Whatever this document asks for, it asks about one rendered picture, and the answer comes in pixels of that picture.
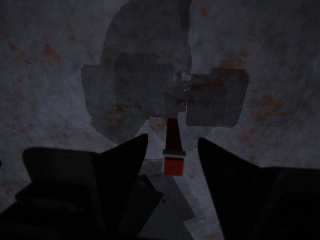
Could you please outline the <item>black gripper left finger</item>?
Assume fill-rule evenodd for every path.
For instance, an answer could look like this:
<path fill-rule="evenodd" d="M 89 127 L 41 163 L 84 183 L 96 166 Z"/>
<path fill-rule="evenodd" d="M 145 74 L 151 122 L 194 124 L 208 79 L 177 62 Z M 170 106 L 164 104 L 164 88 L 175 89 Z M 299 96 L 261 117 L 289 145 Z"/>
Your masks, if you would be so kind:
<path fill-rule="evenodd" d="M 22 153 L 35 179 L 88 187 L 99 231 L 117 233 L 143 164 L 148 134 L 102 153 L 30 147 Z"/>

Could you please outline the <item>dark grey flat panel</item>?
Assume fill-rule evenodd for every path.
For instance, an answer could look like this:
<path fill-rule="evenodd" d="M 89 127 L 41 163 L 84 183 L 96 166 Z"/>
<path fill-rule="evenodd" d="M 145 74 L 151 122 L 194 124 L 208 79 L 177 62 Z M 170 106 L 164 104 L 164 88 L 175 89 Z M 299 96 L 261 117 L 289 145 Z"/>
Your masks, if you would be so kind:
<path fill-rule="evenodd" d="M 118 234 L 163 240 L 194 240 L 166 195 L 145 174 L 137 177 Z"/>

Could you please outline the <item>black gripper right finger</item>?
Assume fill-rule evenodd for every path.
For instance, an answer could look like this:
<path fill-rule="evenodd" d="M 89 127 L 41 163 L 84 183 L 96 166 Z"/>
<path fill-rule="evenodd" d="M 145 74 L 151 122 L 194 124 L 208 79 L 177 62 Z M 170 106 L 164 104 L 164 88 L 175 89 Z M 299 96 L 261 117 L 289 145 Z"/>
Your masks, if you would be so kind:
<path fill-rule="evenodd" d="M 198 153 L 225 240 L 256 240 L 279 196 L 320 194 L 320 170 L 259 167 L 199 137 Z"/>

